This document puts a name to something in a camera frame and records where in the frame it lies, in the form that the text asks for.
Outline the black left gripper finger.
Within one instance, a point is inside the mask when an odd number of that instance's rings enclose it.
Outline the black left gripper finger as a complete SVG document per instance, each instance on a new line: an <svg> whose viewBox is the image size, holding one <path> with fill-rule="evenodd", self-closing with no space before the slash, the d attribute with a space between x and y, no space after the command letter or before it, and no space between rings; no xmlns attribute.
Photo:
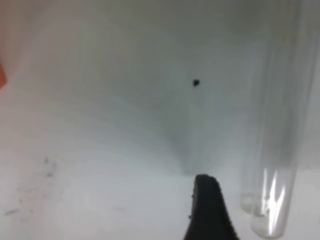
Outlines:
<svg viewBox="0 0 320 240"><path fill-rule="evenodd" d="M213 176L198 174L194 179L190 223L185 240L238 240L223 192Z"/></svg>

